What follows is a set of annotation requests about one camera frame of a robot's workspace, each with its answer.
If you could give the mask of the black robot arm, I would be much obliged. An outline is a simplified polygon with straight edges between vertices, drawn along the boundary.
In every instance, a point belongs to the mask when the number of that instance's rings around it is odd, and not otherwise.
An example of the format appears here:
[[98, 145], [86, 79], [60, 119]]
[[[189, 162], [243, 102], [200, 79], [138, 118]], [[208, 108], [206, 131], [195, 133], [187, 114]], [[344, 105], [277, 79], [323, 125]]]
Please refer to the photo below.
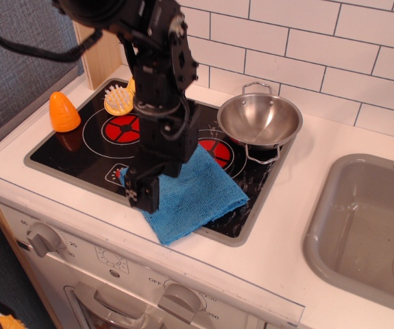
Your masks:
[[197, 147], [199, 108], [186, 98], [198, 63], [176, 1], [53, 1], [73, 21], [106, 30], [122, 42], [136, 84], [134, 109], [140, 138], [125, 174], [132, 207], [153, 213], [159, 177], [176, 178]]

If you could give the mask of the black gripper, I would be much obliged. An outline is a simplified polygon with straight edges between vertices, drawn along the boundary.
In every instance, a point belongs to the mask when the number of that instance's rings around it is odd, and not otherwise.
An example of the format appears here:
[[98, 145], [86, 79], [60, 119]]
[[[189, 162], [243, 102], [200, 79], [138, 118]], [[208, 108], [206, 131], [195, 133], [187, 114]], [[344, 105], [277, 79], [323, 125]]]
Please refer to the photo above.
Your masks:
[[154, 213], [160, 202], [158, 176], [178, 177], [197, 147], [199, 106], [195, 101], [181, 103], [175, 112], [165, 112], [138, 103], [139, 147], [135, 168], [125, 172], [124, 188], [130, 206]]

